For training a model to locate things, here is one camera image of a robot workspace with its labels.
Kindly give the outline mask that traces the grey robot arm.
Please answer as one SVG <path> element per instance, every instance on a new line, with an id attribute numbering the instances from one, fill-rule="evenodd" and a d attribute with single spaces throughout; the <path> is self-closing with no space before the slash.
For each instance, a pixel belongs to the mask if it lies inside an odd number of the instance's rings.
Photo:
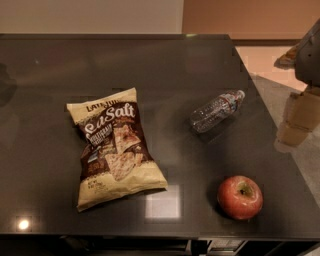
<path id="1" fill-rule="evenodd" d="M 309 86 L 320 87 L 320 19 L 298 44 L 295 77 Z"/>

